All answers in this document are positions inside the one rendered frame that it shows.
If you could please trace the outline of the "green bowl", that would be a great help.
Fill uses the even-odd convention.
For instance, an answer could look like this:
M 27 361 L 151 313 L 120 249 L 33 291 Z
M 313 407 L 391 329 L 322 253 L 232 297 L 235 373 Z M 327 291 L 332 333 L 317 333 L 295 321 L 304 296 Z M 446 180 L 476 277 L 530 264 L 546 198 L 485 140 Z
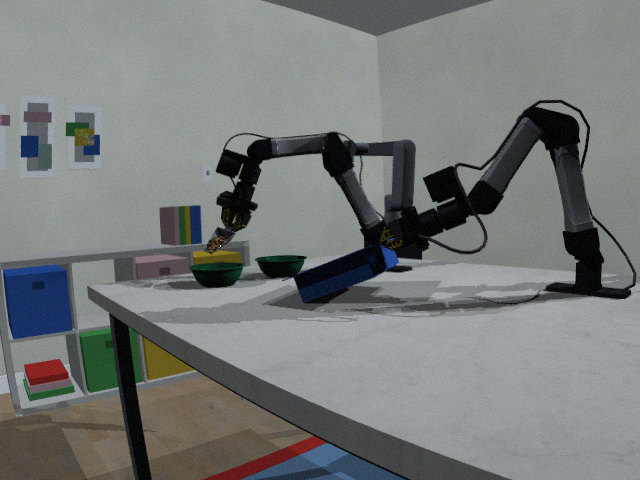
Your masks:
M 290 277 L 301 270 L 305 259 L 306 256 L 278 255 L 255 258 L 255 261 L 268 277 Z
M 190 266 L 189 269 L 192 270 L 195 279 L 204 287 L 226 287 L 236 283 L 242 273 L 242 267 L 245 266 L 243 263 L 220 262 L 197 264 Z

